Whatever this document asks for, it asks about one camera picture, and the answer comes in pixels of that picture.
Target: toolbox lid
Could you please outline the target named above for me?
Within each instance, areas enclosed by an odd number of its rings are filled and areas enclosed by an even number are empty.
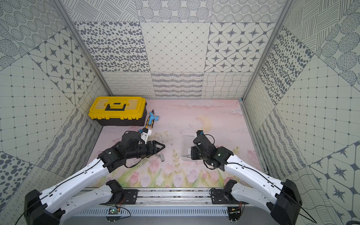
[[[138,120],[143,117],[146,100],[142,97],[97,97],[90,108],[91,119]]]

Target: vented panel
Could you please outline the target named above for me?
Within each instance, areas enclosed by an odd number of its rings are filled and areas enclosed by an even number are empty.
[[[106,207],[92,207],[84,210],[76,216],[105,216],[109,211]],[[227,216],[227,207],[211,206],[211,207],[126,207],[131,216]],[[111,216],[126,216],[129,213],[121,209],[120,214]]]

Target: patterned wall tile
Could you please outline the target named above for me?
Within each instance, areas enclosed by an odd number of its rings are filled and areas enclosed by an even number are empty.
[[[15,224],[16,220],[24,212],[24,199],[27,193],[34,189],[42,191],[60,183],[64,179],[62,176],[33,165],[33,169],[28,171],[26,179],[21,181],[22,184],[17,187],[13,197],[8,200],[6,208],[0,211],[0,223]],[[26,224],[23,216],[18,224]]]
[[[74,105],[95,76],[67,28],[55,33],[29,55]]]
[[[156,97],[150,72],[103,73],[103,76],[113,95]]]
[[[29,55],[0,71],[2,151],[35,163],[75,107]]]
[[[75,22],[75,26],[102,72],[149,71],[139,23]]]
[[[210,22],[213,0],[135,0],[141,22]]]
[[[257,131],[260,146],[273,177],[282,178],[307,166],[279,112],[274,108]]]
[[[99,96],[108,96],[104,85],[98,79],[97,76],[94,77],[94,80],[89,87],[87,87],[84,96],[80,98],[76,108],[78,108],[83,115],[89,120],[89,122],[98,130],[101,131],[101,126],[98,122],[91,120],[88,116],[90,107],[93,105],[95,99]]]
[[[316,220],[317,224],[345,224],[336,208],[331,204],[331,200],[326,197],[326,194],[321,189],[315,173],[309,167],[288,175],[283,180],[285,179],[289,179],[296,184],[303,201],[302,207]],[[309,217],[303,210],[300,210],[300,213]],[[314,223],[299,215],[296,224],[308,225]]]
[[[242,98],[252,73],[204,73],[202,98]]]
[[[282,28],[259,74],[275,105],[313,55],[296,36]]]
[[[360,141],[311,164],[317,182],[345,224],[359,220]]]
[[[0,70],[25,54],[26,51],[20,47],[9,32],[0,25]]]
[[[7,201],[15,194],[21,183],[33,168],[33,164],[19,158],[0,152],[1,183],[0,213]]]
[[[284,26],[315,52],[352,2],[296,0]]]
[[[206,72],[254,72],[274,23],[211,23]]]
[[[62,0],[74,22],[139,21],[134,0]]]
[[[285,0],[214,0],[211,21],[276,22]]]
[[[360,139],[360,92],[316,55],[276,108],[309,162]]]
[[[201,97],[204,73],[151,73],[156,97]]]
[[[0,24],[26,51],[65,27],[50,1],[5,1]]]
[[[255,78],[245,105],[254,130],[257,131],[275,107],[259,77]]]
[[[316,54],[360,91],[360,8],[355,3],[326,37]]]
[[[204,72],[207,23],[141,23],[151,72]]]
[[[88,116],[75,108],[36,165],[68,177],[87,163],[86,156],[93,150],[99,134]]]

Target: blue connector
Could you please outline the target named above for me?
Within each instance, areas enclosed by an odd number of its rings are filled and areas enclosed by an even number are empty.
[[[151,125],[152,122],[153,122],[153,120],[158,121],[158,120],[159,120],[159,117],[158,117],[158,116],[154,116],[153,113],[150,113],[150,119],[149,119],[148,125]]]

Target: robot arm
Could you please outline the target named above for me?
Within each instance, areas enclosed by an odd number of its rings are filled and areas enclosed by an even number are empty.
[[[224,187],[224,198],[247,202],[269,212],[280,225],[294,225],[302,208],[302,200],[296,184],[290,180],[282,182],[248,165],[225,147],[216,148],[204,135],[197,132],[193,143],[191,157],[202,159],[207,165],[233,174],[253,188],[249,188],[230,180]]]
[[[73,196],[116,168],[123,165],[127,167],[127,159],[149,158],[165,148],[165,145],[157,141],[147,141],[151,130],[143,128],[141,132],[142,134],[129,131],[123,134],[120,142],[100,153],[96,159],[63,182],[42,192],[29,192],[25,196],[24,205],[27,224],[56,225],[93,205],[117,204],[124,200],[124,190],[116,180],[111,180],[91,192]]]

